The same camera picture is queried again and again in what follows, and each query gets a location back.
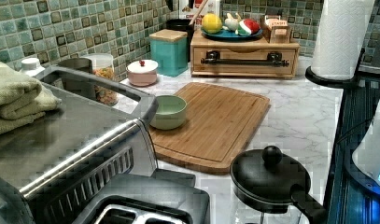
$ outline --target paper towel roll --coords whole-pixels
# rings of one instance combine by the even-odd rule
[[[311,70],[319,77],[354,76],[374,0],[325,0]]]

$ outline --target folded towel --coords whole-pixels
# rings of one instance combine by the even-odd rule
[[[0,134],[32,123],[60,103],[39,80],[0,63]]]

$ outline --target wooden cutting board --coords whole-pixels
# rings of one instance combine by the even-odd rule
[[[149,127],[157,158],[214,175],[226,175],[269,107],[267,97],[192,82],[177,93],[187,102],[186,122],[163,131]]]

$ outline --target lemon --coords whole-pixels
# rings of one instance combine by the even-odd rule
[[[202,28],[209,34],[215,34],[222,28],[222,21],[214,13],[207,13],[202,18]]]

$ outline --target white marble countertop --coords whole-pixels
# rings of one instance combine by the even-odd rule
[[[203,82],[241,91],[249,91],[270,98],[270,108],[246,150],[262,149],[273,145],[283,153],[297,159],[309,172],[312,187],[309,194],[323,202],[331,151],[339,114],[342,90],[320,87],[304,76],[311,59],[300,57],[297,76],[290,80],[269,78],[214,78],[191,77],[186,71],[178,77],[158,75],[156,84],[138,88],[155,95],[173,94],[189,82]],[[121,83],[129,84],[127,79]],[[135,103],[120,96],[116,108],[132,112]],[[195,172],[173,164],[159,161],[160,168],[196,175],[195,187],[210,195],[210,218],[212,224],[259,222],[260,213],[247,208],[237,200],[232,191],[233,182],[229,175],[209,175]],[[279,217],[266,215],[264,223],[289,223],[284,218],[298,211]],[[305,217],[301,223],[307,223]]]

